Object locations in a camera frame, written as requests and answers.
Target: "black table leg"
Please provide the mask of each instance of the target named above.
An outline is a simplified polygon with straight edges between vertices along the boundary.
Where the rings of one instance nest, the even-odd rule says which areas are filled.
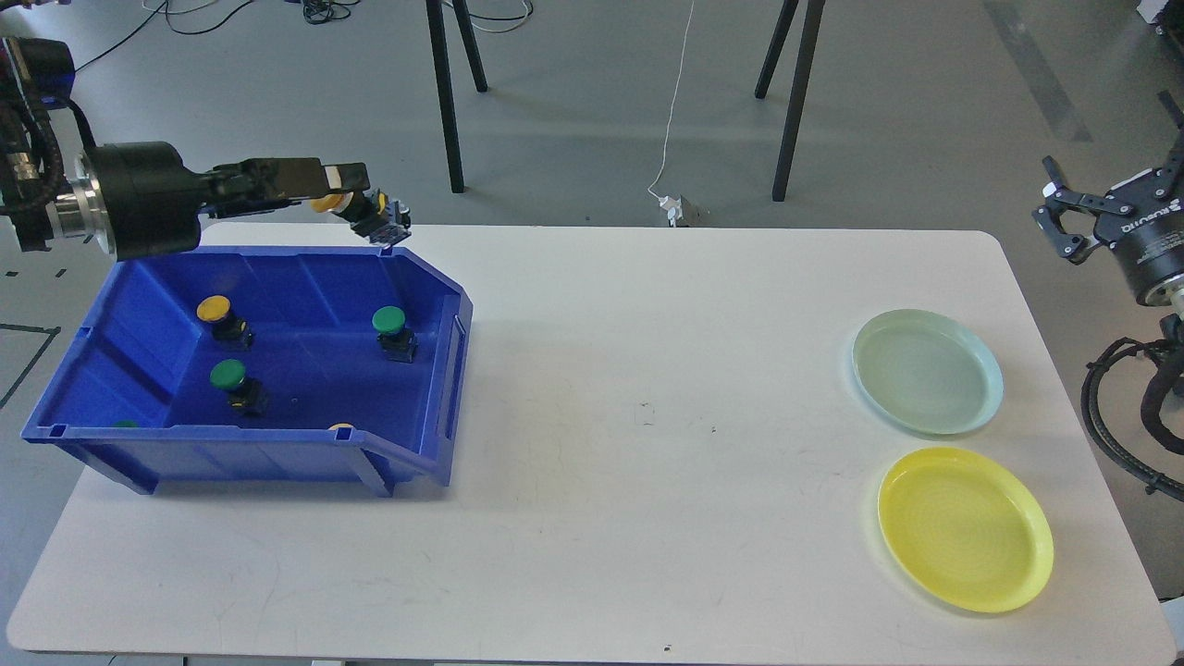
[[[798,11],[798,0],[784,0],[781,2],[781,14],[777,17],[777,26],[773,27],[773,39],[768,43],[768,52],[765,53],[765,64],[760,66],[760,76],[757,78],[757,98],[764,100],[768,94],[768,82],[773,79],[773,70],[777,69],[777,59],[781,57],[781,46],[785,46],[785,36],[790,33],[790,24],[793,23],[793,14]]]
[[[806,0],[806,18],[802,26],[802,45],[798,46],[798,64],[793,69],[793,88],[790,89],[790,108],[785,114],[785,132],[781,133],[781,154],[777,158],[773,174],[773,200],[785,200],[785,188],[790,181],[793,148],[798,142],[798,126],[802,124],[802,108],[806,101],[810,68],[818,44],[818,26],[822,25],[822,8],[826,0]]]
[[[485,83],[485,68],[481,65],[481,52],[477,51],[477,38],[472,33],[472,19],[469,18],[468,0],[452,0],[452,8],[456,11],[456,21],[461,26],[461,41],[464,41],[464,53],[469,56],[469,69],[472,70],[472,82],[477,84],[477,92],[489,90]]]
[[[452,192],[464,192],[464,172],[461,169],[461,140],[456,134],[456,107],[452,103],[452,73],[448,66],[448,41],[444,37],[444,9],[440,0],[426,0],[427,32],[432,39],[432,60],[436,64],[436,92],[440,98],[440,122],[444,124],[444,152],[448,153],[448,175]]]

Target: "yellow plate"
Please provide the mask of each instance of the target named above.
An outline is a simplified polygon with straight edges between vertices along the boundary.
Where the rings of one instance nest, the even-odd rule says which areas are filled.
[[[1053,532],[1036,498],[977,453],[933,447],[900,459],[880,486],[879,513],[896,562],[960,608],[1014,610],[1053,572]]]

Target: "plate rim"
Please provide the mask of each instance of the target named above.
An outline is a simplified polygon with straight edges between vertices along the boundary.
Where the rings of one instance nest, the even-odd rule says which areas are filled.
[[[1009,481],[1009,485],[1012,486],[1016,491],[1027,495],[1030,506],[1034,507],[1035,511],[1024,511],[1019,508],[1014,497],[1000,489],[1000,492],[1004,492],[1010,504],[1014,507],[1016,507],[1016,511],[1019,512],[1021,515],[1024,518],[1024,523],[1028,525],[1028,533],[1032,537],[1035,547],[1048,549],[1048,557],[1040,559],[1038,563],[1040,566],[1029,569],[1028,572],[1029,577],[1035,575],[1040,578],[1038,583],[1032,588],[1031,594],[1018,595],[1012,593],[1006,595],[1004,601],[999,603],[982,603],[982,604],[964,603],[934,591],[929,584],[927,584],[921,577],[919,577],[901,559],[900,555],[896,552],[896,549],[893,547],[892,539],[889,539],[888,531],[884,527],[884,510],[883,510],[884,495],[890,489],[889,486],[892,481],[899,479],[902,475],[901,467],[908,465],[909,462],[915,461],[918,457],[933,456],[933,455],[937,456],[944,455],[947,459],[952,457],[958,460],[958,462],[963,465],[970,462],[976,472],[980,472],[984,474],[987,474],[986,470],[990,470],[990,473],[992,473],[995,476],[1002,476],[1003,480]],[[884,473],[883,478],[880,481],[880,488],[876,492],[876,523],[880,527],[880,537],[883,539],[884,546],[888,549],[888,552],[892,555],[897,566],[900,566],[900,569],[905,571],[905,574],[909,577],[909,579],[920,585],[921,589],[924,589],[929,595],[957,608],[971,610],[974,613],[984,613],[984,614],[999,614],[999,613],[1008,613],[1011,610],[1016,610],[1018,608],[1027,606],[1037,596],[1040,596],[1041,593],[1044,591],[1044,588],[1048,587],[1048,582],[1049,579],[1051,579],[1053,576],[1053,568],[1056,562],[1056,543],[1055,539],[1053,538],[1053,530],[1048,523],[1048,515],[1044,513],[1044,507],[1041,506],[1040,500],[1036,499],[1036,495],[1032,494],[1031,489],[1022,480],[1019,480],[1019,478],[1016,476],[1010,469],[978,452],[959,447],[925,447],[909,452],[903,456],[901,456],[900,459],[897,459],[888,468],[888,472]]]
[[[955,331],[960,338],[969,339],[972,344],[977,345],[984,352],[983,354],[976,354],[973,353],[973,351],[967,348],[965,340],[963,339],[957,340],[959,347],[961,347],[964,351],[966,351],[974,358],[976,365],[985,376],[984,378],[989,383],[992,382],[997,383],[999,388],[997,395],[990,402],[984,402],[982,409],[979,409],[978,414],[973,420],[970,420],[963,425],[953,429],[925,428],[906,418],[902,418],[896,414],[893,414],[884,405],[882,405],[880,401],[877,401],[875,396],[871,395],[871,391],[869,391],[868,388],[863,384],[863,377],[860,373],[860,361],[857,356],[861,340],[867,340],[871,334],[874,334],[874,332],[870,331],[870,327],[874,324],[883,322],[884,319],[900,318],[905,315],[920,315],[922,319],[928,320],[931,322],[940,322],[944,326],[948,326],[953,331]],[[873,316],[871,319],[866,321],[863,326],[860,327],[860,331],[855,334],[855,339],[850,345],[849,357],[851,364],[851,373],[855,376],[855,385],[860,389],[860,393],[862,393],[863,397],[869,403],[871,403],[871,405],[876,409],[876,411],[879,411],[881,415],[887,417],[893,423],[896,423],[897,425],[901,425],[913,433],[920,433],[922,435],[937,435],[937,436],[961,435],[965,433],[977,430],[986,425],[987,423],[991,422],[992,418],[995,418],[996,414],[998,414],[999,409],[1003,405],[1003,398],[1004,395],[1006,393],[1006,384],[1003,379],[1003,369],[999,366],[999,360],[996,358],[995,352],[991,350],[991,347],[977,333],[971,331],[967,326],[965,326],[960,321],[933,310],[927,310],[921,308],[897,308],[897,309],[886,310]]]

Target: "table surface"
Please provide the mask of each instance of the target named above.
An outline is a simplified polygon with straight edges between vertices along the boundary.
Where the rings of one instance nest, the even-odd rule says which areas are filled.
[[[355,244],[224,223],[207,243]],[[46,652],[458,661],[1165,666],[1175,642],[998,243],[966,231],[419,228],[475,303],[452,485],[165,485],[86,470],[7,628]],[[877,416],[848,354],[952,316],[1006,395],[967,436]],[[1045,590],[960,611],[875,494],[977,450],[1042,504]]]

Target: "green button cap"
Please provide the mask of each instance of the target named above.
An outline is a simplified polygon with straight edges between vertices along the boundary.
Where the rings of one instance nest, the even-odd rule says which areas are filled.
[[[246,366],[243,361],[229,358],[210,371],[210,383],[223,391],[233,391],[246,379]]]
[[[378,308],[374,310],[374,316],[371,318],[371,324],[374,325],[374,329],[379,333],[398,333],[403,331],[403,326],[407,322],[407,315],[404,314],[401,308],[394,306],[386,306],[385,308]]]

